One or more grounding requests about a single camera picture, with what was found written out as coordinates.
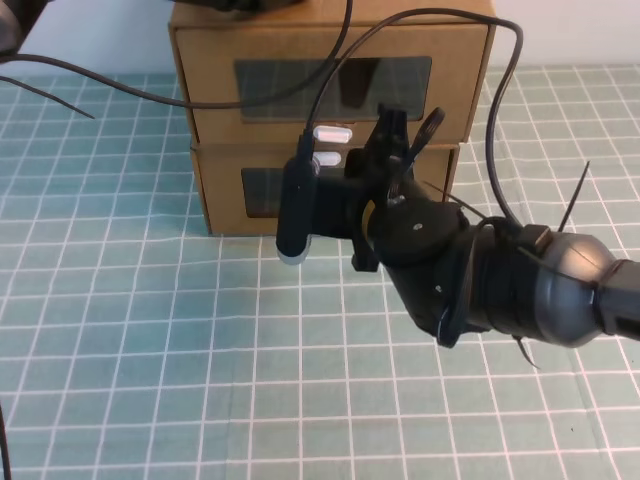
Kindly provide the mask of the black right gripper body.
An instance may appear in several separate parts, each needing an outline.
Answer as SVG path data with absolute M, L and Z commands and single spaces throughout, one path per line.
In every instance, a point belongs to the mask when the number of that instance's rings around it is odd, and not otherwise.
M 470 224 L 452 202 L 431 199 L 394 156 L 351 150 L 316 190 L 312 234 L 347 239 L 352 266 L 385 268 L 419 329 L 454 345 L 468 329 Z

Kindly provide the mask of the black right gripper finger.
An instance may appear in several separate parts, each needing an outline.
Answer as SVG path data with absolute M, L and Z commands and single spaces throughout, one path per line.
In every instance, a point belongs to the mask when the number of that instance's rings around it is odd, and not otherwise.
M 401 162 L 409 149 L 407 113 L 401 108 L 378 106 L 378 120 L 365 143 L 365 153 L 375 165 Z
M 440 107 L 436 107 L 423 121 L 402 161 L 404 173 L 409 172 L 413 168 L 416 158 L 430 143 L 444 119 L 445 111 Z

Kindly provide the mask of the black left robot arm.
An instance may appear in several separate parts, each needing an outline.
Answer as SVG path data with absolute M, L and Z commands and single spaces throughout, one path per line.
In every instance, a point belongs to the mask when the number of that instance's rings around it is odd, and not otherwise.
M 1 0 L 1 53 L 19 51 L 48 0 Z

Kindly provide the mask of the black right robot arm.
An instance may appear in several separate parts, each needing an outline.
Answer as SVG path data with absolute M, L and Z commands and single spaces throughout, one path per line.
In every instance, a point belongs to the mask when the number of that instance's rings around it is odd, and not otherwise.
M 432 198 L 414 175 L 442 123 L 433 110 L 415 136 L 403 111 L 381 108 L 345 170 L 319 178 L 313 231 L 352 241 L 353 267 L 384 269 L 419 329 L 444 347 L 495 330 L 567 348 L 601 334 L 639 336 L 639 265 L 587 234 L 476 223 L 447 193 Z

